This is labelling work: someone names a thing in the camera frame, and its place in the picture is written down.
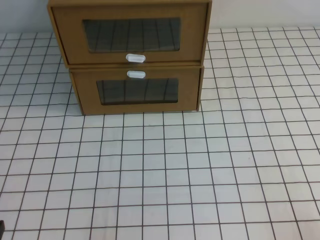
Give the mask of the white grid tablecloth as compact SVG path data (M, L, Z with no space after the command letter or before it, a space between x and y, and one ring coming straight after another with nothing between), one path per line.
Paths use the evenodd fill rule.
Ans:
M200 109L83 116L51 32L0 35L4 240L317 240L320 29L209 31Z

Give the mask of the black object at edge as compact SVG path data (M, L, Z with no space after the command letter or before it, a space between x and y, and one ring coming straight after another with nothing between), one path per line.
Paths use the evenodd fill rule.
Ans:
M3 220L0 220L0 231L3 232L5 230L5 224Z

